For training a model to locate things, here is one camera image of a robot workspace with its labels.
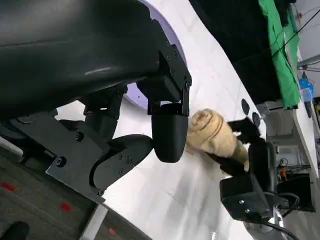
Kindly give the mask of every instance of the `rolled towel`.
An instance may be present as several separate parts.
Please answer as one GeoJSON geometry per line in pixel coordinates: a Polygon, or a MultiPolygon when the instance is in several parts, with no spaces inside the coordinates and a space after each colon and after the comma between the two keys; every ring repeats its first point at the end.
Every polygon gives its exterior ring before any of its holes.
{"type": "Polygon", "coordinates": [[[231,127],[219,113],[211,109],[200,110],[193,115],[186,141],[192,148],[220,157],[232,157],[243,164],[248,160],[246,149],[231,127]]]}

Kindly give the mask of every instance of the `wire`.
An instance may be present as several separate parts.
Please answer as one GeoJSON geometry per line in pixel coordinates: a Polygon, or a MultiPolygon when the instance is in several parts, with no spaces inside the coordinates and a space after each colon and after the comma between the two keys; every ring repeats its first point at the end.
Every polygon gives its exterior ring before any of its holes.
{"type": "Polygon", "coordinates": [[[255,58],[255,57],[259,57],[259,56],[265,54],[266,52],[268,52],[268,51],[271,49],[271,47],[272,47],[273,45],[275,45],[275,44],[277,43],[278,37],[279,37],[283,32],[284,32],[284,28],[283,28],[283,29],[281,30],[281,32],[279,32],[278,35],[275,37],[275,41],[271,44],[271,46],[268,47],[267,49],[265,49],[264,51],[262,51],[262,52],[260,52],[260,53],[257,53],[257,54],[255,54],[255,55],[247,56],[247,57],[245,57],[245,58],[243,58],[243,59],[241,59],[241,60],[239,60],[239,61],[233,62],[233,64],[238,64],[238,63],[241,63],[241,62],[246,61],[246,60],[248,60],[248,59],[252,59],[252,58],[255,58]]]}
{"type": "Polygon", "coordinates": [[[316,72],[316,73],[320,73],[320,70],[302,69],[302,68],[299,68],[299,70],[308,71],[308,72],[316,72]]]}
{"type": "Polygon", "coordinates": [[[292,238],[293,240],[299,240],[298,237],[296,237],[292,232],[290,232],[289,230],[279,226],[279,225],[276,225],[276,224],[273,224],[273,223],[270,223],[270,222],[265,222],[265,221],[248,221],[248,223],[251,223],[251,224],[258,224],[258,225],[265,225],[267,227],[270,227],[270,228],[273,228],[281,233],[284,233],[285,235],[287,235],[288,237],[292,238]]]}
{"type": "Polygon", "coordinates": [[[289,206],[288,208],[279,208],[282,210],[288,210],[285,213],[281,214],[283,218],[285,218],[286,216],[288,216],[292,211],[297,210],[297,207],[299,206],[300,203],[300,197],[294,193],[291,192],[282,192],[282,193],[273,193],[273,192],[264,192],[265,195],[271,195],[273,197],[286,197],[286,199],[288,199],[287,197],[292,197],[295,199],[294,204],[292,206],[289,206]]]}
{"type": "Polygon", "coordinates": [[[279,162],[277,168],[285,168],[286,166],[288,166],[288,159],[283,157],[280,159],[280,162],[279,162]]]}
{"type": "Polygon", "coordinates": [[[286,47],[286,45],[287,45],[295,36],[297,36],[297,35],[305,28],[305,26],[307,26],[307,24],[311,22],[312,19],[314,19],[314,18],[318,15],[318,13],[320,13],[320,9],[319,9],[318,11],[316,11],[316,13],[315,13],[286,43],[284,43],[284,45],[283,45],[281,48],[279,48],[279,50],[277,50],[277,51],[272,55],[271,58],[273,58],[273,57],[274,57],[275,55],[277,55],[282,49],[284,49],[284,48],[286,47]]]}
{"type": "Polygon", "coordinates": [[[290,206],[289,210],[286,211],[285,213],[282,214],[282,217],[285,218],[286,216],[288,216],[293,210],[295,210],[298,206],[299,206],[299,203],[300,203],[300,197],[294,193],[291,193],[291,192],[282,192],[282,193],[279,193],[278,194],[280,197],[292,197],[292,198],[295,198],[295,201],[294,201],[294,204],[292,206],[290,206]]]}
{"type": "Polygon", "coordinates": [[[307,11],[305,14],[302,14],[302,16],[305,16],[305,15],[307,15],[308,13],[310,13],[310,12],[312,12],[312,11],[314,11],[314,10],[317,10],[317,9],[320,9],[320,6],[316,6],[316,7],[312,8],[312,9],[310,9],[310,10],[307,11]]]}

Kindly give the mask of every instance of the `red tape marker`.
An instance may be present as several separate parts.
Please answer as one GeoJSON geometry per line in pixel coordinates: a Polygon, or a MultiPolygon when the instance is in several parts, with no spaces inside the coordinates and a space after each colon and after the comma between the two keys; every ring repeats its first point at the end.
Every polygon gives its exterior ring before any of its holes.
{"type": "Polygon", "coordinates": [[[7,189],[10,192],[13,192],[16,189],[14,186],[11,186],[9,183],[5,181],[1,183],[1,187],[3,187],[4,189],[7,189]]]}
{"type": "Polygon", "coordinates": [[[71,206],[65,202],[61,203],[60,208],[67,213],[71,210],[71,206]]]}
{"type": "Polygon", "coordinates": [[[111,227],[109,228],[109,233],[110,233],[112,236],[117,235],[116,231],[113,230],[111,227]]]}

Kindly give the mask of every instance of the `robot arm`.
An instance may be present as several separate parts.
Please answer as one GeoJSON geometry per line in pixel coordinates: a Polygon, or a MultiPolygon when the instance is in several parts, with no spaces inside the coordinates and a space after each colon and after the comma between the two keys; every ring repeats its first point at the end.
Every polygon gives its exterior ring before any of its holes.
{"type": "Polygon", "coordinates": [[[0,136],[23,149],[23,161],[48,160],[48,175],[102,203],[104,190],[153,148],[163,162],[180,159],[192,80],[146,6],[5,0],[0,14],[0,136]],[[112,139],[133,82],[148,98],[153,139],[112,139]],[[74,100],[85,104],[85,122],[57,121],[55,109],[74,100]]]}

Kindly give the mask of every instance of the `metal pole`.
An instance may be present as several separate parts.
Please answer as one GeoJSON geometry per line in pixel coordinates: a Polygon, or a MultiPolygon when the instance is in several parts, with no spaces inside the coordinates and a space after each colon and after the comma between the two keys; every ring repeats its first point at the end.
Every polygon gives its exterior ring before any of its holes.
{"type": "Polygon", "coordinates": [[[312,63],[315,63],[317,61],[320,61],[320,54],[318,54],[316,56],[309,57],[306,60],[302,60],[302,61],[298,62],[298,67],[301,67],[301,66],[304,66],[304,65],[307,65],[307,64],[312,64],[312,63]]]}

